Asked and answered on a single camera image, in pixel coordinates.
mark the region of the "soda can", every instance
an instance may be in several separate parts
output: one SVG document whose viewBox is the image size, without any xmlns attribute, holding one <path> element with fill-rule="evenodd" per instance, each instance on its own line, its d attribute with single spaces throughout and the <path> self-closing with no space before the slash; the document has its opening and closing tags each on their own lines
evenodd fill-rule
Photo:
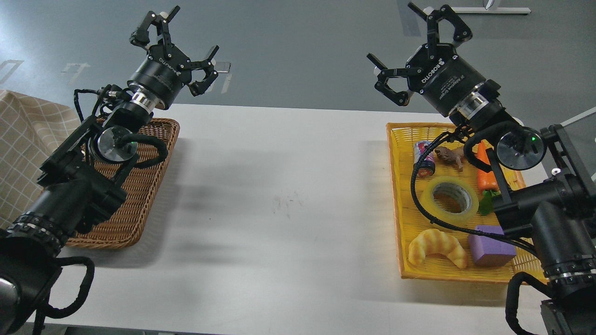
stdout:
<svg viewBox="0 0 596 335">
<path fill-rule="evenodd" d="M 430 141 L 418 141 L 414 144 L 414 165 L 422 156 L 422 154 L 426 151 L 426 148 L 430 145 Z M 422 165 L 420 165 L 420 169 L 418 170 L 418 176 L 421 178 L 432 176 L 434 174 L 434 153 L 430 153 L 424 161 Z"/>
</svg>

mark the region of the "wicker basket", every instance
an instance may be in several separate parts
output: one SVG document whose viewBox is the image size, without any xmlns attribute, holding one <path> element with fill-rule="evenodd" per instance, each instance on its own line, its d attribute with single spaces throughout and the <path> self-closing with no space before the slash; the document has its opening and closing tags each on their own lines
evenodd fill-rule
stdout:
<svg viewBox="0 0 596 335">
<path fill-rule="evenodd" d="M 135 244 L 143 233 L 147 215 L 162 182 L 172 156 L 172 149 L 178 139 L 180 125 L 172 119 L 153 119 L 141 128 L 139 134 L 151 135 L 164 141 L 169 154 L 165 161 L 146 169 L 132 169 L 122 185 L 127 192 L 126 201 L 110 220 L 93 228 L 88 234 L 76 234 L 69 239 L 67 246 L 82 248 L 119 249 Z M 157 156 L 157 150 L 147 144 L 139 143 L 139 162 Z M 95 163 L 95 169 L 104 176 L 111 177 L 119 165 Z"/>
<path fill-rule="evenodd" d="M 468 267 L 457 268 L 450 260 L 442 256 L 428 257 L 420 266 L 415 266 L 407 261 L 408 246 L 410 242 L 423 230 L 436 228 L 431 225 L 416 208 L 410 195 L 410 177 L 414 165 L 414 143 L 421 140 L 432 141 L 444 131 L 453 131 L 455 127 L 446 123 L 388 123 L 387 136 L 389 140 L 389 154 L 393 182 L 393 200 L 395 206 L 395 232 L 398 250 L 399 270 L 402 278 L 418 278 L 431 280 L 468 281 L 484 283 L 507 283 L 511 277 L 520 271 L 528 272 L 544 283 L 546 279 L 542 274 L 540 261 L 530 253 L 516 248 L 517 256 L 503 267 L 482 268 L 475 266 L 468 243 L 468 235 L 463 232 L 450 231 L 456 237 L 464 250 L 468 253 Z M 458 143 L 446 143 L 445 147 L 455 148 Z M 514 178 L 520 179 L 513 171 L 505 170 L 505 177 L 510 185 L 515 184 Z M 480 197 L 478 191 L 476 168 L 465 163 L 464 171 L 457 170 L 441 162 L 436 163 L 434 176 L 455 176 L 468 183 Z M 416 192 L 418 196 L 433 177 L 418 178 Z M 474 229 L 476 225 L 498 225 L 494 213 L 488 216 L 476 214 L 468 222 L 459 226 Z"/>
</svg>

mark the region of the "checkered cloth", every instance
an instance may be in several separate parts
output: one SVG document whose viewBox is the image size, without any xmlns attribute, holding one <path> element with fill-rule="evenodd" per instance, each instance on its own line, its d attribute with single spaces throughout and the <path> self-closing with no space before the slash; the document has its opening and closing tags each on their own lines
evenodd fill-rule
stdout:
<svg viewBox="0 0 596 335">
<path fill-rule="evenodd" d="M 79 125 L 66 106 L 0 90 L 0 228 L 37 199 L 39 167 Z"/>
</svg>

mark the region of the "green leaf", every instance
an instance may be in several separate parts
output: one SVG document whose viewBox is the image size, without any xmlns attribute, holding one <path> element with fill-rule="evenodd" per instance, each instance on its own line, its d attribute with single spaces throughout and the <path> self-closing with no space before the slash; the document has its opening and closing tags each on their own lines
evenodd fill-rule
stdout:
<svg viewBox="0 0 596 335">
<path fill-rule="evenodd" d="M 478 213 L 486 216 L 495 211 L 492 207 L 492 197 L 498 196 L 501 193 L 497 191 L 482 191 L 482 199 L 478 202 Z"/>
</svg>

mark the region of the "tape roll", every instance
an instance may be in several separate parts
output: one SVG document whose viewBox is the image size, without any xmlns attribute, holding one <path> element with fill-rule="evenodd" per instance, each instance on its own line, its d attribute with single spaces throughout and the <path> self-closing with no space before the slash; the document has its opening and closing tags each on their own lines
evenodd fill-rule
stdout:
<svg viewBox="0 0 596 335">
<path fill-rule="evenodd" d="M 445 210 L 435 198 L 452 199 L 460 211 Z M 452 225 L 467 222 L 478 211 L 478 197 L 465 182 L 452 176 L 439 176 L 431 180 L 422 192 L 420 203 L 427 212 Z"/>
</svg>

